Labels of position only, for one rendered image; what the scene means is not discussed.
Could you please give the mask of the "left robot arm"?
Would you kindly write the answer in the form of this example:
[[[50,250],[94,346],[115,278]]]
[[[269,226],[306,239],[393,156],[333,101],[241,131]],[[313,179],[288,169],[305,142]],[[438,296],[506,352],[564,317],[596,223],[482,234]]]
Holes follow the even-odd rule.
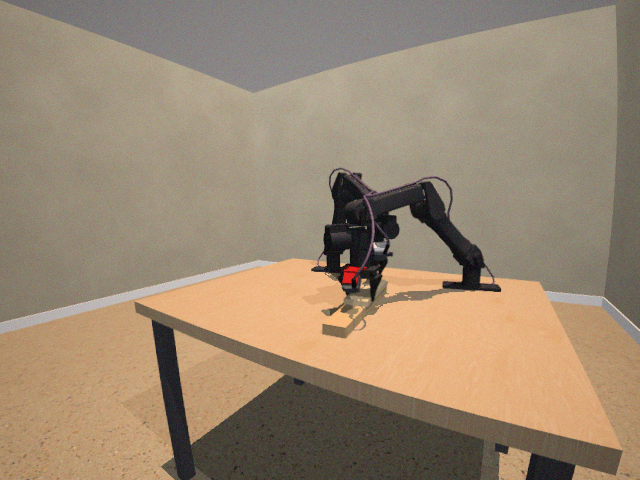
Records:
[[[374,219],[384,213],[409,205],[412,216],[430,227],[450,248],[459,265],[464,266],[462,281],[442,281],[443,288],[501,292],[501,287],[498,284],[480,283],[481,268],[485,268],[482,252],[476,244],[468,241],[449,220],[445,213],[445,205],[433,184],[426,181],[412,185],[378,196],[367,197],[370,199],[368,201],[373,210]],[[410,205],[411,203],[413,204]],[[325,225],[325,249],[330,252],[351,248],[356,249],[358,253],[361,249],[369,249],[370,232],[363,226],[372,226],[372,221],[365,199],[349,202],[345,206],[344,215],[347,218],[347,223]]]

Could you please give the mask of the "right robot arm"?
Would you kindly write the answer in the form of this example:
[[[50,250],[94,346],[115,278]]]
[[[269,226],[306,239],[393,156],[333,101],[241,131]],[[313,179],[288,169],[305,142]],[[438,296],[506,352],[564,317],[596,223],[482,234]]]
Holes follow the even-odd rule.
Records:
[[[362,178],[362,173],[353,173],[358,179]],[[359,179],[359,180],[360,180]],[[354,176],[348,175],[346,172],[339,172],[334,185],[332,187],[332,198],[334,200],[334,214],[332,224],[340,224],[346,223],[346,217],[344,215],[345,206],[354,200],[364,199],[364,195],[368,195],[371,190],[369,190],[366,186],[364,186],[360,181],[357,180]],[[363,181],[362,181],[363,182]],[[364,183],[364,182],[363,182]],[[347,199],[347,200],[342,200]],[[341,202],[342,200],[342,202]],[[388,214],[384,213],[384,214]],[[388,239],[394,239],[398,236],[400,228],[397,223],[396,215],[389,216],[378,216],[375,219],[380,228],[384,231]],[[378,240],[381,238],[386,238],[381,231],[375,225],[375,236],[378,237]],[[311,269],[314,272],[328,272],[328,273],[340,273],[340,254],[343,254],[345,250],[339,251],[330,251],[328,252],[324,247],[323,254],[327,256],[327,267],[316,266]],[[385,260],[387,259],[388,253],[384,252],[374,252],[373,246],[373,257],[374,260]],[[316,270],[313,270],[316,269]]]

